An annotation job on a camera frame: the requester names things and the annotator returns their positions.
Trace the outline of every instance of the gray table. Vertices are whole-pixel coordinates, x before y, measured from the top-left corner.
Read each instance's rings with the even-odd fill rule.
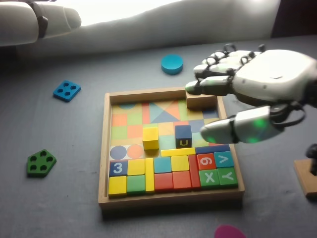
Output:
[[[317,36],[236,43],[239,49],[289,49],[317,58]],[[104,95],[107,92],[184,86],[193,68],[223,44],[50,59],[12,64],[0,75],[0,237],[212,237],[231,224],[248,237],[311,238],[317,206],[302,193],[293,161],[317,141],[317,110],[282,135],[258,144],[236,145],[246,186],[243,206],[219,209],[166,207],[120,216],[98,206]],[[180,54],[184,70],[166,76],[160,59]],[[63,80],[82,86],[70,102],[52,97]],[[228,116],[248,108],[224,98]],[[26,178],[26,158],[46,148],[57,163],[44,179]]]

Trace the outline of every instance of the number 3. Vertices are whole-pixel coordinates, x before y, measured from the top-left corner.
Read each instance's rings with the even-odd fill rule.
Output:
[[[114,166],[116,167],[116,170],[113,170],[113,172],[115,173],[115,174],[119,174],[119,173],[121,173],[122,172],[122,164],[121,163],[115,163],[114,164]]]
[[[207,165],[207,164],[212,164],[212,159],[211,158],[208,158],[208,157],[203,157],[201,160],[200,160],[200,163],[202,165]]]

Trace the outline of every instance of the blue disc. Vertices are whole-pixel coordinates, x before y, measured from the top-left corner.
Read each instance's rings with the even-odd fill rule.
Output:
[[[182,71],[183,69],[183,59],[178,55],[167,55],[161,61],[161,67],[163,72],[175,75]]]

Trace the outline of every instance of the green block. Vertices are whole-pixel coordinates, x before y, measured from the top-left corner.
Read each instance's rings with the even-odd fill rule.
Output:
[[[234,171],[234,167],[219,168],[217,170],[218,170],[221,186],[230,186],[230,187],[238,186],[238,180],[237,180],[236,173]]]
[[[29,177],[45,177],[54,164],[56,158],[47,150],[41,150],[28,157],[27,174]]]
[[[129,113],[127,115],[128,125],[142,125],[142,113]]]
[[[159,135],[158,143],[160,150],[175,149],[175,135]]]
[[[181,120],[188,120],[186,100],[178,101],[179,115]]]
[[[158,127],[158,124],[157,123],[143,124],[143,128],[146,128],[146,127]]]
[[[111,127],[111,139],[114,140],[123,140],[127,136],[127,126],[112,126]]]
[[[192,133],[192,147],[209,146],[208,142],[202,138],[200,132]]]
[[[219,188],[220,186],[217,170],[200,170],[199,178],[202,188]]]
[[[144,193],[145,192],[145,175],[128,176],[127,193]]]

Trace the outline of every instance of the green pentagon piece with holes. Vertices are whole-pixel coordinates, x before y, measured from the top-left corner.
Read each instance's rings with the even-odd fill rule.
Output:
[[[41,150],[28,157],[27,174],[30,177],[45,177],[54,164],[56,158],[47,150]]]

